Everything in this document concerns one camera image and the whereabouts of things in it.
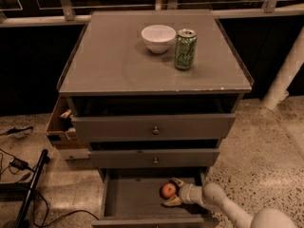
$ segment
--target white pole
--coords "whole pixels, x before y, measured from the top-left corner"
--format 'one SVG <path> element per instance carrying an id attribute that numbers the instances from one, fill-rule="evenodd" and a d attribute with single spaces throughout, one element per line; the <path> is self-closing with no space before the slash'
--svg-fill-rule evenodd
<path id="1" fill-rule="evenodd" d="M 304 28 L 297 36 L 285 62 L 277 73 L 262 103 L 273 110 L 288 96 L 287 88 L 304 64 Z"/>

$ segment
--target apple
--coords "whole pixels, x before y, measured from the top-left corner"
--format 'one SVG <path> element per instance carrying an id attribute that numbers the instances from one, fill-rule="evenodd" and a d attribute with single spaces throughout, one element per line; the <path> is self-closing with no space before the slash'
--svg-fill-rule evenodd
<path id="1" fill-rule="evenodd" d="M 178 189 L 175 184 L 167 182 L 161 187 L 161 196 L 164 199 L 170 199 L 177 193 L 177 191 Z"/>

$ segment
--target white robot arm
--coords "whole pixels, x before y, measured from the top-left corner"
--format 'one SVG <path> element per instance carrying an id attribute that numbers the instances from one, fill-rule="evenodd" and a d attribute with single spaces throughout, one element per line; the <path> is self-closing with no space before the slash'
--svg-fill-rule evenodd
<path id="1" fill-rule="evenodd" d="M 182 203 L 198 204 L 210 211 L 220 211 L 228 217 L 237 228 L 296 228 L 292 220 L 284 213 L 265 208 L 253 217 L 230 200 L 224 191 L 215 183 L 196 186 L 179 179 L 172 179 L 179 188 L 179 195 L 165 201 L 165 206 L 176 206 Z"/>

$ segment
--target concrete floor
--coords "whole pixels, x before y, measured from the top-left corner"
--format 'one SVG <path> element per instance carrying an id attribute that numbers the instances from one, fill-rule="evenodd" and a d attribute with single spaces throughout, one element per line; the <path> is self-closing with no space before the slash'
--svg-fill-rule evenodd
<path id="1" fill-rule="evenodd" d="M 263 207 L 286 213 L 297 225 L 304 227 L 304 97 L 289 97 L 274 111 L 262 106 L 260 100 L 243 100 L 237 119 L 220 146 L 220 155 L 210 169 L 206 181 L 220 185 L 227 196 L 251 215 Z M 45 135 L 50 114 L 8 116 L 0 118 L 0 132 L 12 127 L 33 125 L 32 132 L 0 137 L 0 148 L 33 166 L 42 149 L 49 151 L 50 162 L 39 181 L 38 190 L 49 204 L 46 224 L 74 210 L 84 209 L 101 215 L 103 184 L 88 160 L 65 161 Z M 3 168 L 11 157 L 4 154 Z M 18 181 L 27 171 L 12 175 L 6 171 L 1 182 Z M 14 201 L 0 202 L 0 227 L 10 227 L 18 211 Z M 40 224 L 46 210 L 37 201 L 36 223 Z M 31 211 L 28 212 L 30 227 Z M 215 213 L 219 226 L 233 227 L 222 214 Z M 94 217 L 76 213 L 51 227 L 90 227 Z"/>

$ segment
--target gray tabletop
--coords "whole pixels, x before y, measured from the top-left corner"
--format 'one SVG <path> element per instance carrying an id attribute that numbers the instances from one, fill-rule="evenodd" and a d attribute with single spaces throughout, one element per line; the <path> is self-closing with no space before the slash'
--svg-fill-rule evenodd
<path id="1" fill-rule="evenodd" d="M 142 30 L 162 24 L 194 29 L 194 65 L 174 67 L 175 47 L 154 54 Z M 245 77 L 207 9 L 95 11 L 72 60 L 60 93 L 64 96 L 249 92 Z"/>

